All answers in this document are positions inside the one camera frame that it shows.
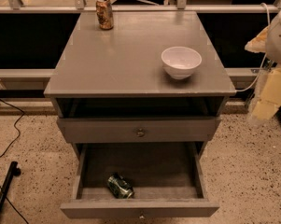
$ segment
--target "drawer handle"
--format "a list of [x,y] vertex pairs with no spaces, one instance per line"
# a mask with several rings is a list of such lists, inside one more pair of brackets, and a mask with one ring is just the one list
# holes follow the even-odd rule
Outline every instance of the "drawer handle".
[[146,134],[144,133],[144,130],[143,130],[143,129],[138,129],[138,131],[137,131],[137,136],[138,136],[139,138],[141,138],[141,137],[143,137],[144,135],[146,135]]

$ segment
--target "cabinet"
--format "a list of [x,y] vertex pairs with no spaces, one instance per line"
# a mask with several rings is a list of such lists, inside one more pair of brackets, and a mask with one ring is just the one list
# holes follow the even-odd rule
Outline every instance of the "cabinet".
[[[209,217],[218,204],[207,198],[199,159],[234,86],[195,12],[121,11],[114,19],[103,31],[94,12],[80,15],[45,90],[79,158],[61,209],[71,218]],[[162,70],[172,46],[202,55],[191,77]],[[134,198],[113,197],[106,181],[114,172]]]

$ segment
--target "floor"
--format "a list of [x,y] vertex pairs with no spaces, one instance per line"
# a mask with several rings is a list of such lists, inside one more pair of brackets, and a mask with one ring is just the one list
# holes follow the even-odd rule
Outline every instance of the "floor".
[[[0,184],[17,161],[21,175],[12,180],[8,198],[29,223],[75,224],[281,224],[281,127],[272,119],[260,128],[247,124],[241,103],[228,103],[222,122],[201,158],[209,200],[220,208],[210,218],[69,219],[59,209],[71,197],[77,157],[63,140],[50,102],[14,102],[26,114],[20,138],[0,159]],[[0,153],[17,135],[19,111],[0,107]],[[1,224],[24,223],[5,202]]]

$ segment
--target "gray tabletop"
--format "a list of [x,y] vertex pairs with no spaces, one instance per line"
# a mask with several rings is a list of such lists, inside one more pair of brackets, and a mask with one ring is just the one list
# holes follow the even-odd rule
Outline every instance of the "gray tabletop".
[[[82,13],[45,90],[48,97],[229,96],[234,86],[195,12],[114,12],[112,30]],[[203,61],[189,78],[162,69],[170,47],[196,49]]]

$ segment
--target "black cable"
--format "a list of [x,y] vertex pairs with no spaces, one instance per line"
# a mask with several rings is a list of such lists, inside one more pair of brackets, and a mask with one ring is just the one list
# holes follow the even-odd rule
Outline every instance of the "black cable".
[[13,205],[13,203],[11,203],[11,201],[9,200],[8,197],[6,197],[7,201],[9,202],[9,204],[11,205],[11,207],[16,211],[16,213],[19,214],[19,216],[25,221],[25,223],[29,224],[29,222],[25,219],[25,217],[17,210],[17,208]]
[[14,122],[14,124],[13,124],[13,127],[18,131],[18,135],[17,135],[17,137],[16,137],[14,140],[12,140],[12,141],[10,142],[10,144],[7,146],[6,150],[0,155],[0,158],[2,158],[2,157],[6,154],[6,152],[9,150],[9,148],[11,147],[11,145],[12,145],[12,144],[20,137],[20,135],[21,135],[21,131],[18,129],[17,123],[18,123],[19,120],[25,115],[25,112],[22,111],[20,108],[18,108],[18,107],[16,107],[16,106],[12,105],[12,104],[10,104],[10,103],[7,103],[7,102],[3,101],[2,99],[0,99],[0,101],[1,101],[2,103],[6,104],[6,105],[9,105],[9,106],[11,106],[11,107],[13,107],[13,108],[15,108],[15,109],[21,111],[21,115],[18,117],[18,119],[17,119],[17,120]]

